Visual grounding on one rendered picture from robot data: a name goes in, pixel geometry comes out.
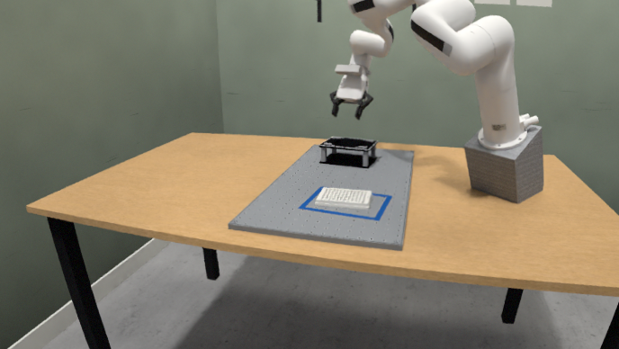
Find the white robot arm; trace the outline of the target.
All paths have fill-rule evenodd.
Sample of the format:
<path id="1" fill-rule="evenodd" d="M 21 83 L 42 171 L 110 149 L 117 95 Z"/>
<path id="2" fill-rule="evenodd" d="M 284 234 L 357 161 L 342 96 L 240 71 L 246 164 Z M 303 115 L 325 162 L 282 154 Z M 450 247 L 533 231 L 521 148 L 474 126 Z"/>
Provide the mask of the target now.
<path id="1" fill-rule="evenodd" d="M 539 120 L 529 114 L 519 117 L 512 26 L 497 15 L 472 23 L 476 11 L 469 0 L 348 0 L 351 13 L 374 34 L 352 33 L 350 64 L 336 65 L 337 74 L 371 75 L 372 56 L 385 58 L 393 42 L 387 17 L 415 1 L 418 9 L 411 15 L 410 26 L 418 42 L 456 75 L 474 73 L 484 127 L 479 143 L 497 151 L 520 146 L 527 138 L 527 126 Z"/>

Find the blue rectangular tape outline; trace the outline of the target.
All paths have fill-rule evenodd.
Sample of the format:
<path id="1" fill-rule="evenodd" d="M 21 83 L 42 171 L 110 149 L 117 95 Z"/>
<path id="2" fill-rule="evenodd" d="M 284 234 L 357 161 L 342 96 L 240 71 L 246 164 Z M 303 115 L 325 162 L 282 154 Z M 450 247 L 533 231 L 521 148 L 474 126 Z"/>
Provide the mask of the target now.
<path id="1" fill-rule="evenodd" d="M 323 189 L 323 187 L 318 188 L 298 209 L 314 210 L 314 211 L 331 213 L 331 214 L 336 214 L 336 215 L 343 215 L 343 216 L 355 217 L 355 218 L 361 218 L 361 219 L 372 219 L 372 220 L 378 220 L 379 221 L 381 219 L 381 216 L 382 216 L 383 212 L 387 208 L 387 206 L 388 206 L 388 204 L 390 202 L 391 197 L 392 197 L 390 195 L 383 195 L 383 194 L 372 193 L 372 195 L 375 195 L 375 196 L 387 197 L 385 199 L 384 203 L 382 204 L 382 206 L 381 206 L 380 210 L 378 211 L 378 213 L 377 213 L 375 218 L 365 217 L 365 216 L 360 216 L 360 215 L 354 215 L 354 214 L 347 214 L 347 213 L 342 213 L 342 212 L 335 212 L 335 211 L 330 211 L 330 210 L 319 210 L 319 209 L 307 208 L 306 206 L 322 191 L 322 189 Z"/>

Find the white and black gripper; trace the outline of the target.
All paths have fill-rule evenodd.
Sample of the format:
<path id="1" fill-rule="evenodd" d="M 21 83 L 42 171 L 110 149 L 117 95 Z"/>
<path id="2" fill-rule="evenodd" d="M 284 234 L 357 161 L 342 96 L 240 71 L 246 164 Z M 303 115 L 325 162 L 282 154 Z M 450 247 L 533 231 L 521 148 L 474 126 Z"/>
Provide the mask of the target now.
<path id="1" fill-rule="evenodd" d="M 357 120 L 360 120 L 363 110 L 373 100 L 373 98 L 369 94 L 367 94 L 368 85 L 369 78 L 365 74 L 361 74 L 360 76 L 344 75 L 338 90 L 329 94 L 330 100 L 334 104 L 331 114 L 334 117 L 337 116 L 339 110 L 338 106 L 341 103 L 359 104 L 359 106 L 357 106 L 356 108 L 355 118 Z M 335 96 L 337 97 L 336 99 Z M 339 102 L 337 103 L 338 100 Z M 361 104 L 361 102 L 363 104 Z"/>

